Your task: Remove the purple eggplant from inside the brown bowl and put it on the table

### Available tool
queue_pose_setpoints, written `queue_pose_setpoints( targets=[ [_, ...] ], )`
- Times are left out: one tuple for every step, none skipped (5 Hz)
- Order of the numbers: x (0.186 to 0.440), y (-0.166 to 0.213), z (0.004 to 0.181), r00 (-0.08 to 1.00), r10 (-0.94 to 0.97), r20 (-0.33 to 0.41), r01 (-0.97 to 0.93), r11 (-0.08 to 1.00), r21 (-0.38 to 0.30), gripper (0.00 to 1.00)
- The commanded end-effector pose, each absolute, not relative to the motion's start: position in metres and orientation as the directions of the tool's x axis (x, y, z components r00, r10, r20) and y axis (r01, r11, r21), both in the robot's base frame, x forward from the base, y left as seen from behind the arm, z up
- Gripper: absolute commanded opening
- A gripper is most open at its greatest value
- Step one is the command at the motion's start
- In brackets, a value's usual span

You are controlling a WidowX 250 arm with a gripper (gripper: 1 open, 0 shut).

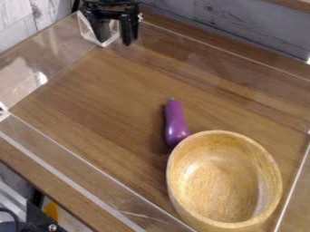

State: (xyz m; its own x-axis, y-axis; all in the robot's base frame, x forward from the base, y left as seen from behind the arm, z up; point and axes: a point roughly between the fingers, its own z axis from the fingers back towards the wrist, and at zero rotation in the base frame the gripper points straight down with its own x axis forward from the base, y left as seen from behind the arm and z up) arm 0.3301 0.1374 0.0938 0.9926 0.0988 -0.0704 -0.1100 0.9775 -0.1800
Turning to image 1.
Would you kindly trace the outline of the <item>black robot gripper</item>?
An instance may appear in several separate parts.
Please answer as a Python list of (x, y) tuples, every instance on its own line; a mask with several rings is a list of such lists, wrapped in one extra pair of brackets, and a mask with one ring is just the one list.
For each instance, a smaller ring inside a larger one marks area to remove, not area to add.
[(121, 18), (124, 44), (138, 38), (141, 10), (138, 0), (83, 0), (81, 8), (97, 39), (105, 43), (111, 37), (110, 20)]

